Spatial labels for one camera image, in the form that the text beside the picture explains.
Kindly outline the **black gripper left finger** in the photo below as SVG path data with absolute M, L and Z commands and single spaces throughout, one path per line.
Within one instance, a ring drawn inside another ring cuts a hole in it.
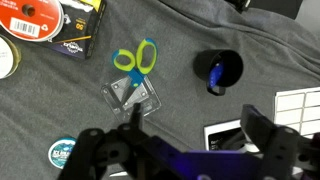
M 57 180 L 101 180 L 104 169 L 95 160 L 104 132 L 98 128 L 83 130 Z

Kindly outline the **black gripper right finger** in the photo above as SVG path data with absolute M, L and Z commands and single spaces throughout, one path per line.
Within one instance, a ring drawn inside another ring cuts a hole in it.
M 257 178 L 291 180 L 298 132 L 289 127 L 275 125 L 250 104 L 242 107 L 240 124 L 244 134 L 263 154 Z

